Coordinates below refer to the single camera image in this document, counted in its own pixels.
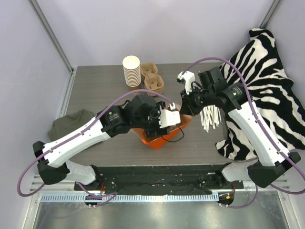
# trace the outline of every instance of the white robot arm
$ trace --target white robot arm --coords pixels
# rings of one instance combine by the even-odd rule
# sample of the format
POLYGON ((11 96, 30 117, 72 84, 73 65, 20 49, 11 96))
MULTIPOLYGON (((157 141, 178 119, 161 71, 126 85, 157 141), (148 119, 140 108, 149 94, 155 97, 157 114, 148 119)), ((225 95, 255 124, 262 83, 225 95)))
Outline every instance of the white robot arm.
MULTIPOLYGON (((202 86, 194 82, 195 76, 192 72, 178 75, 177 81, 185 84, 185 89, 181 92, 183 102, 180 113, 194 116, 199 114, 205 106, 216 105, 222 108, 243 130, 257 153, 257 160, 231 163, 224 167, 222 169, 223 177, 229 182, 251 180, 260 187, 267 187, 292 166, 279 154, 259 126, 250 108, 243 85, 234 83, 229 86, 219 67, 198 75, 202 86)), ((295 163, 300 161, 301 158, 297 152, 289 152, 278 141, 259 114, 254 101, 252 101, 252 105, 259 120, 281 152, 295 163)))
POLYGON ((66 179, 80 182, 87 189, 95 189, 102 180, 97 167, 71 162, 69 159, 72 156, 98 142, 125 134, 131 128, 143 128, 147 137, 166 135, 170 126, 180 123, 180 114, 174 104, 166 109, 165 102, 156 103, 150 96, 142 94, 126 101, 124 105, 113 106, 99 120, 95 120, 96 117, 54 142, 33 144, 36 157, 48 150, 51 151, 38 163, 39 174, 46 185, 66 179), (79 134, 77 138, 67 141, 76 134, 79 134))

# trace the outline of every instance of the green cloth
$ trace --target green cloth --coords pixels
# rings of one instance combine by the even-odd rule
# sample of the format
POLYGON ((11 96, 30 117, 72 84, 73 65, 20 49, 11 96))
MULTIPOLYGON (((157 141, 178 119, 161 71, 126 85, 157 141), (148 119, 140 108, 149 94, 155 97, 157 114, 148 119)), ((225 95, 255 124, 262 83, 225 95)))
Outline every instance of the green cloth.
POLYGON ((89 122, 93 117, 95 117, 93 112, 83 109, 74 114, 69 114, 56 119, 53 122, 51 130, 48 132, 51 142, 77 130, 89 122))

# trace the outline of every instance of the gray table surface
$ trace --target gray table surface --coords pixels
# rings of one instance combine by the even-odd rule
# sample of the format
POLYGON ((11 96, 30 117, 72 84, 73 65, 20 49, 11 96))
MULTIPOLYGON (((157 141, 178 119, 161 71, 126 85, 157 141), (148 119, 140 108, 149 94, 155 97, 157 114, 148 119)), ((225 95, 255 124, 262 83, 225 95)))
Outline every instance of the gray table surface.
MULTIPOLYGON (((209 70, 217 65, 218 63, 202 63, 191 71, 196 73, 199 81, 198 71, 209 70)), ((176 82, 176 77, 187 66, 188 63, 157 65, 159 75, 164 80, 163 94, 179 104, 183 85, 176 82)), ((128 91, 121 65, 78 67, 67 114, 80 109, 97 113, 128 91)), ((203 130, 198 115, 185 128, 184 133, 185 137, 181 141, 167 143, 161 149, 154 150, 142 143, 134 133, 129 132, 90 147, 75 155, 71 161, 96 166, 222 164, 230 161, 218 154, 215 148, 216 142, 225 139, 225 125, 207 133, 203 130)))

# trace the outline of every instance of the white cup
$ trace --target white cup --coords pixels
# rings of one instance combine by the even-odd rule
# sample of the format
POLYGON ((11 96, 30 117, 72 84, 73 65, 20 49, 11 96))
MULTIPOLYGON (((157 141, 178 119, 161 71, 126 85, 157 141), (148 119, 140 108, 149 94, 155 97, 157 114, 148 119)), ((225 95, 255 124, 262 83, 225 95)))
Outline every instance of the white cup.
POLYGON ((130 87, 136 87, 141 84, 139 58, 136 56, 127 56, 122 63, 126 84, 130 87))

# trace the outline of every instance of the zebra print cloth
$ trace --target zebra print cloth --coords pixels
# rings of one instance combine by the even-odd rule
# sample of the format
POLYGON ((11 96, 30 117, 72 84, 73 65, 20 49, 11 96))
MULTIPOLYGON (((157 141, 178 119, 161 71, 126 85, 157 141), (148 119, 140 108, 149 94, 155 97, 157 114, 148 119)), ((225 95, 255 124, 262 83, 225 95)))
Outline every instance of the zebra print cloth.
MULTIPOLYGON (((305 149, 305 110, 291 90, 294 82, 285 74, 275 39, 269 30, 249 31, 250 42, 230 62, 242 73, 256 106, 278 140, 289 150, 305 149)), ((221 71, 228 84, 240 81, 227 64, 221 71)), ((256 157, 253 146, 228 116, 227 140, 216 143, 218 152, 233 160, 256 157)))

